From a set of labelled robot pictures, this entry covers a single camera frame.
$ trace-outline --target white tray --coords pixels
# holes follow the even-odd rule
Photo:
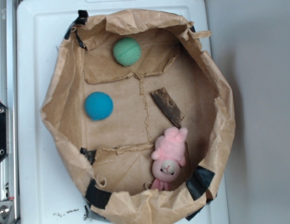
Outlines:
[[[126,8],[160,10],[195,21],[207,30],[204,0],[24,0],[17,10],[19,176],[22,224],[103,223],[85,218],[83,197],[72,183],[39,110],[57,61],[58,47],[78,10],[89,15]],[[210,51],[209,39],[202,41]],[[228,224],[226,186],[190,222]]]

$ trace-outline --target black tape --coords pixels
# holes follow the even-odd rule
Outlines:
[[[85,194],[85,199],[99,209],[105,209],[112,193],[100,190],[96,187],[96,181],[91,179]]]
[[[86,148],[81,148],[80,153],[84,154],[91,165],[95,162],[96,151],[88,151]]]
[[[71,33],[71,29],[74,25],[85,25],[85,23],[87,22],[88,20],[88,12],[85,11],[85,10],[79,10],[78,11],[78,18],[69,26],[64,38],[66,40],[69,39],[70,37],[70,33]]]
[[[203,207],[200,208],[198,211],[195,211],[194,213],[191,213],[189,216],[185,217],[185,219],[187,221],[191,221],[202,209],[203,209]]]
[[[186,181],[186,187],[194,201],[199,199],[208,190],[214,176],[214,172],[201,166],[197,167],[190,179]],[[206,203],[210,203],[211,201],[212,199],[207,199]],[[187,216],[186,219],[190,221],[202,210],[202,208]]]
[[[194,32],[194,33],[196,32],[196,30],[195,30],[195,27],[194,27],[194,26],[192,26],[190,29],[191,29],[191,31],[192,31],[192,32]]]
[[[78,36],[77,30],[75,30],[75,37],[76,37],[76,40],[77,40],[79,46],[83,49],[86,49],[87,47],[84,45],[84,43],[81,41],[80,37]]]
[[[90,204],[88,204],[88,205],[89,205],[89,207],[87,207],[85,205],[85,217],[84,217],[84,220],[86,220],[86,218],[88,217],[90,219],[96,219],[96,220],[101,221],[101,222],[111,223],[109,220],[107,220],[103,216],[101,216],[98,213],[92,211],[90,209],[91,205]]]

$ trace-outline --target metal frame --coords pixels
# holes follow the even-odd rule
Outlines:
[[[8,108],[7,152],[0,164],[0,224],[14,224],[20,219],[18,146],[17,146],[17,76],[16,9],[19,0],[0,0],[0,100]]]

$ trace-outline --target blue ball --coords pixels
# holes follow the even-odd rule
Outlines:
[[[113,101],[106,93],[91,93],[85,100],[85,112],[92,120],[103,120],[113,112]]]

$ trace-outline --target toy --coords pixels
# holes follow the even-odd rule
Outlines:
[[[157,138],[155,151],[151,155],[155,160],[152,165],[155,180],[151,189],[171,190],[170,183],[179,176],[180,167],[186,165],[184,153],[187,133],[185,127],[170,127],[165,130],[164,135]]]
[[[113,56],[121,65],[130,66],[140,59],[141,47],[135,39],[124,37],[114,45]]]
[[[103,120],[111,115],[113,101],[103,92],[91,93],[85,100],[85,112],[92,120]]]

